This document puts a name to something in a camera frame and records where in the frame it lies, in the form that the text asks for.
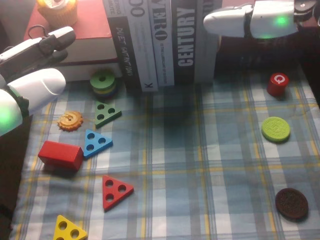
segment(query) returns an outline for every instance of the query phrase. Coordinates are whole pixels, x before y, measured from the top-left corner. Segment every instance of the red cylinder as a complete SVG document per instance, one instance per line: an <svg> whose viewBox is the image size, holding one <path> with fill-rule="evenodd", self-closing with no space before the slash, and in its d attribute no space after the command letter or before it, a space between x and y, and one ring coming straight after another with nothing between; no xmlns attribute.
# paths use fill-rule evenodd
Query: red cylinder
<svg viewBox="0 0 320 240"><path fill-rule="evenodd" d="M274 97L281 96L285 93L289 78L284 73L274 73L270 77L270 81L266 91Z"/></svg>

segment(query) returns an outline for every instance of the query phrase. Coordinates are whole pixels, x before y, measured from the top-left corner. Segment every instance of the triangle block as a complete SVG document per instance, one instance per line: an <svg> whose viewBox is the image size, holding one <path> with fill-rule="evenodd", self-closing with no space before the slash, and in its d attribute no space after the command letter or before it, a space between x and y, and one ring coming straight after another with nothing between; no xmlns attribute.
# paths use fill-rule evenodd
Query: triangle block
<svg viewBox="0 0 320 240"><path fill-rule="evenodd" d="M95 127L101 128L103 125L115 120L122 115L121 110L116 109L100 101L95 102Z"/></svg>
<svg viewBox="0 0 320 240"><path fill-rule="evenodd" d="M87 159L111 147L114 143L111 138L87 129L85 131L83 156Z"/></svg>
<svg viewBox="0 0 320 240"><path fill-rule="evenodd" d="M59 215L56 218L53 240L83 240L88 237L86 231Z"/></svg>
<svg viewBox="0 0 320 240"><path fill-rule="evenodd" d="M134 192L134 187L109 176L102 177L102 202L105 211L113 208Z"/></svg>

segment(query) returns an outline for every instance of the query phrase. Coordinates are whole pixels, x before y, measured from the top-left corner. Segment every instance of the table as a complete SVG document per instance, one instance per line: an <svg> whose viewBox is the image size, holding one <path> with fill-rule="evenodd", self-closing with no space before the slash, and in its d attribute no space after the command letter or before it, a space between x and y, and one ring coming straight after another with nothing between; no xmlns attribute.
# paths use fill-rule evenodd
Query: table
<svg viewBox="0 0 320 240"><path fill-rule="evenodd" d="M257 71L139 97L121 89L106 103L122 117L99 129L89 83L69 83L33 117L10 239L52 240L58 215L89 240L318 238L320 110L302 70L285 74L290 83L280 99L266 91L271 72ZM66 110L83 113L77 131L58 128ZM288 142L264 139L261 125L270 116L289 123ZM112 138L113 147L84 160L77 173L44 167L37 158L46 140L83 147L86 129ZM104 175L134 186L106 213ZM306 196L305 221L277 212L275 195L286 187Z"/></svg>

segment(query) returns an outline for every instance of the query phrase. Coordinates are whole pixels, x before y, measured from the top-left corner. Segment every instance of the hole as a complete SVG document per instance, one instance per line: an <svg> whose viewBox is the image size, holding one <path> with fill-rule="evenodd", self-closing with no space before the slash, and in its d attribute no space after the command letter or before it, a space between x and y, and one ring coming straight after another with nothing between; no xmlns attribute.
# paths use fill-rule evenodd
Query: hole
<svg viewBox="0 0 320 240"><path fill-rule="evenodd" d="M103 114L99 114L97 117L96 117L98 120L102 120L105 118L105 115Z"/></svg>
<svg viewBox="0 0 320 240"><path fill-rule="evenodd" d="M109 113L109 114L113 114L114 112L116 112L116 110L115 110L114 108L110 108L110 109L108 110L108 113Z"/></svg>
<svg viewBox="0 0 320 240"><path fill-rule="evenodd" d="M105 182L105 186L106 186L107 188L111 188L113 185L114 185L114 182L113 182L112 180L107 180L107 181Z"/></svg>
<svg viewBox="0 0 320 240"><path fill-rule="evenodd" d="M120 185L120 186L118 187L119 193L124 193L126 190L127 190L127 188L126 188L125 185Z"/></svg>
<svg viewBox="0 0 320 240"><path fill-rule="evenodd" d="M79 231L77 229L74 229L70 232L70 235L73 239L76 239L77 237L79 237Z"/></svg>
<svg viewBox="0 0 320 240"><path fill-rule="evenodd" d="M65 230L67 228L67 223L65 221L62 221L59 223L59 229Z"/></svg>
<svg viewBox="0 0 320 240"><path fill-rule="evenodd" d="M94 139L95 135L93 133L89 133L87 136L88 139Z"/></svg>
<svg viewBox="0 0 320 240"><path fill-rule="evenodd" d="M105 144L106 143L106 139L105 138L100 138L99 140L98 140L98 143L100 143L100 144Z"/></svg>
<svg viewBox="0 0 320 240"><path fill-rule="evenodd" d="M101 110L101 109L104 109L104 108L105 108L104 105L102 105L102 104L98 105L98 110Z"/></svg>
<svg viewBox="0 0 320 240"><path fill-rule="evenodd" d="M105 200L107 201L107 202L112 202L113 200L114 200L114 195L113 194L111 194L111 193L109 193L109 194L107 194L106 196L105 196Z"/></svg>
<svg viewBox="0 0 320 240"><path fill-rule="evenodd" d="M95 148L95 146L93 146L92 144L89 144L88 146L86 146L86 149L88 151L92 151Z"/></svg>

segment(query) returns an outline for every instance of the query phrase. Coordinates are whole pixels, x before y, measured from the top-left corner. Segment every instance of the red rectangular block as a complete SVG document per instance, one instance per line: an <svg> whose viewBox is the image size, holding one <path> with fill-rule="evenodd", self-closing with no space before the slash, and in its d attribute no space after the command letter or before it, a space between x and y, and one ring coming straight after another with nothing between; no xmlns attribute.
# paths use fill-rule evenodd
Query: red rectangular block
<svg viewBox="0 0 320 240"><path fill-rule="evenodd" d="M46 165L78 171L83 161L84 152L79 146L45 141L38 157Z"/></svg>

